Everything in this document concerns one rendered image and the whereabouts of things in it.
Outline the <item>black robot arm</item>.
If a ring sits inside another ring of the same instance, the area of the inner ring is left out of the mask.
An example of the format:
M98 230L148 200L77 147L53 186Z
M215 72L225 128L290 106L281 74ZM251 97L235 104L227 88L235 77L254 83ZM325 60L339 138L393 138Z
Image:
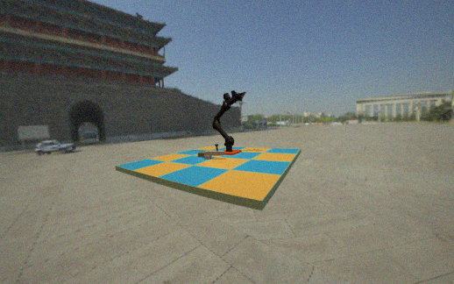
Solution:
M233 152L232 151L232 146L234 145L234 139L232 136L228 136L225 131L221 128L221 125L220 125L220 117L224 114L225 111L227 111L231 105L233 104L230 96L228 93L225 93L223 95L223 105L220 109L220 111L216 114L216 116L214 117L214 121L213 121L213 128L217 131L219 131L219 133L224 137L225 139L225 143L224 143L224 146L226 146L226 152ZM215 124L215 122L218 122Z

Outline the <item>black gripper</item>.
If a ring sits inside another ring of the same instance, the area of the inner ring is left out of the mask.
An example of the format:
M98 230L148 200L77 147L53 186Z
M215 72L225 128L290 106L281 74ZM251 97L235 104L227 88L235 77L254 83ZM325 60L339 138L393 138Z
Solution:
M238 93L238 94L237 94L237 92L235 92L234 93L235 96L231 98L232 102L233 103L236 103L237 101L242 102L243 101L242 99L245 96L245 94L246 94L246 92Z

